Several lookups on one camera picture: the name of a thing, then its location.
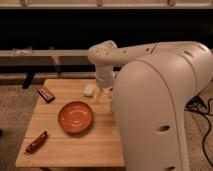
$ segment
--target wooden table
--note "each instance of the wooden table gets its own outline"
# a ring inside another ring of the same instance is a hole
[[[48,79],[45,86],[56,99],[47,104],[39,97],[25,138],[17,157],[16,167],[123,167],[120,137],[110,108],[108,91],[95,86],[93,98],[84,97],[86,84],[93,79]],[[92,127],[84,133],[66,134],[58,124],[61,108],[72,101],[83,101],[94,112]],[[25,148],[43,131],[49,138],[34,154]]]

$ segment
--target cable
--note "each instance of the cable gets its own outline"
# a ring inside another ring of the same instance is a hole
[[[210,164],[210,165],[212,166],[212,168],[213,168],[213,162],[210,160],[210,158],[209,158],[209,156],[208,156],[208,154],[207,154],[207,152],[206,152],[206,146],[205,146],[206,139],[207,139],[209,133],[210,133],[211,130],[212,130],[212,124],[211,124],[209,118],[208,118],[206,115],[204,115],[204,114],[200,114],[200,115],[201,115],[203,118],[205,118],[206,121],[208,122],[208,130],[207,130],[207,132],[204,134],[203,140],[202,140],[202,149],[203,149],[203,153],[204,153],[206,159],[208,160],[209,164]]]
[[[205,146],[205,142],[208,138],[208,135],[210,134],[211,130],[212,130],[212,124],[209,120],[209,118],[207,116],[213,116],[213,114],[210,114],[210,111],[211,111],[211,107],[210,107],[210,102],[212,101],[213,99],[209,99],[208,100],[208,108],[207,108],[207,112],[202,112],[199,108],[198,108],[198,104],[194,104],[194,105],[188,105],[186,106],[185,110],[186,111],[189,111],[189,112],[193,112],[193,113],[196,113],[196,114],[199,114],[200,116],[202,116],[208,123],[208,130],[207,132],[204,134],[203,136],[203,139],[202,139],[202,150],[203,150],[203,153],[204,153],[204,156],[205,158],[207,159],[208,163],[211,165],[211,167],[213,168],[213,162],[210,160],[207,152],[206,152],[206,146]]]

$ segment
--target dark background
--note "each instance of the dark background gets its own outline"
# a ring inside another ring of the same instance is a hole
[[[213,10],[0,10],[0,49],[87,49],[193,40],[213,48]]]

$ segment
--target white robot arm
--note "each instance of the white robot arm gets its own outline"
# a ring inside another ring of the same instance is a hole
[[[91,47],[96,80],[113,86],[113,110],[127,171],[188,171],[184,108],[213,77],[213,56],[198,42]],[[116,79],[113,67],[122,67]]]

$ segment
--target floor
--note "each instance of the floor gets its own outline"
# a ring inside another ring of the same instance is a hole
[[[22,89],[25,75],[0,75],[0,171],[38,171],[38,168],[16,168],[15,161],[24,137],[30,116],[36,104],[36,93],[45,78],[57,78],[56,75],[36,75],[28,89]],[[213,97],[213,82],[205,88],[201,97],[206,102]],[[185,112],[185,128],[188,144],[190,168],[193,171],[210,171],[213,168],[204,158],[201,141],[207,129],[206,121],[199,115]],[[213,133],[207,141],[208,154],[213,160]],[[53,168],[53,171],[124,171],[124,168]]]

